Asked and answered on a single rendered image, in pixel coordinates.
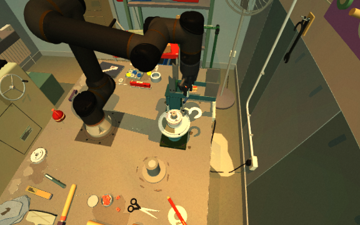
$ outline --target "hammer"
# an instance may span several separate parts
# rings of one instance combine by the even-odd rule
[[[72,199],[73,199],[75,190],[76,190],[76,185],[72,184],[69,194],[67,195],[65,206],[63,207],[61,220],[57,222],[57,225],[65,225],[66,224],[66,216],[68,215],[70,205],[72,204]]]

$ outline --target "black wrench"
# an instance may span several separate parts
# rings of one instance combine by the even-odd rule
[[[308,18],[306,16],[302,16],[302,21],[298,22],[295,25],[294,31],[297,30],[298,25],[301,25],[301,30],[299,30],[299,34],[298,34],[297,38],[295,39],[294,44],[292,44],[290,51],[288,51],[286,53],[286,55],[284,56],[285,63],[288,63],[288,61],[290,60],[290,55],[291,55],[292,51],[294,50],[294,47],[297,45],[297,42],[298,42],[299,38],[301,38],[301,35],[305,31],[305,28],[308,25],[309,20],[310,20],[310,18]]]

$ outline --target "beige machine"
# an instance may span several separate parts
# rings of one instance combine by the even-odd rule
[[[1,195],[27,153],[31,152],[33,142],[51,119],[54,105],[14,62],[0,69],[0,90]]]

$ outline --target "workbench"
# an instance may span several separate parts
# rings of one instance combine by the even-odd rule
[[[129,83],[125,74],[128,69],[134,69],[130,62],[110,63],[125,66],[115,82],[119,83],[118,80],[123,78],[124,83]],[[211,102],[189,100],[186,103],[187,108],[199,107],[202,110],[199,119],[194,119],[195,112],[190,116],[186,150],[159,147],[162,133],[158,128],[158,118],[166,111],[165,92],[172,67],[159,66],[158,72],[162,80],[152,82],[151,89],[116,85],[115,92],[104,107],[105,113],[111,116],[117,126],[112,129],[114,139],[110,146],[92,140],[75,140],[79,139],[85,126],[75,115],[72,102],[68,101],[70,91],[59,107],[66,115],[65,120],[56,122],[51,118],[0,197],[0,204],[27,195],[31,198],[30,210],[57,214],[56,224],[70,187],[76,184],[67,215],[68,225],[85,225],[88,220],[106,225],[168,225],[171,205],[167,196],[175,205],[186,210],[188,224],[207,224],[213,115]],[[148,82],[148,79],[145,73],[141,81]],[[205,80],[206,69],[200,69],[197,81]],[[85,91],[85,81],[86,77],[82,75],[73,89],[79,93]],[[36,148],[47,150],[46,159],[39,164],[30,161],[30,154]],[[164,179],[156,184],[141,178],[141,168],[148,157],[157,157],[166,167]],[[66,184],[66,188],[53,183],[44,174],[60,180]],[[33,195],[25,191],[27,186],[52,193],[53,197],[47,200]],[[121,198],[115,199],[109,207],[103,207],[101,203],[94,208],[87,205],[90,195],[101,198],[108,193]],[[141,211],[129,213],[127,208],[132,198],[136,198],[141,207],[160,210],[150,212],[157,219]],[[32,224],[26,220],[26,216],[18,224]]]

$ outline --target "green tape roll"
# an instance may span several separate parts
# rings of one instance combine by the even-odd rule
[[[345,0],[344,3],[341,4],[341,0],[337,0],[337,8],[338,9],[347,9],[351,6],[354,0]]]

